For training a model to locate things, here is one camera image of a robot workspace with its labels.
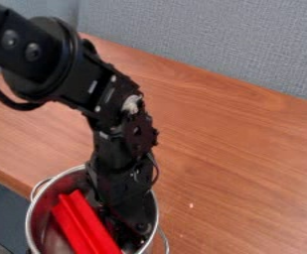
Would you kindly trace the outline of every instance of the wooden table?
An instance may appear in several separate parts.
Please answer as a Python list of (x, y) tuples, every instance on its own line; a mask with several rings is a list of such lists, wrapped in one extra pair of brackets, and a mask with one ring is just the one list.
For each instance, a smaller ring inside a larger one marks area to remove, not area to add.
[[(154, 191), (172, 253), (307, 254), (307, 101), (86, 37), (141, 84), (161, 130)], [(0, 105), (0, 183), (19, 194), (90, 148), (78, 112)]]

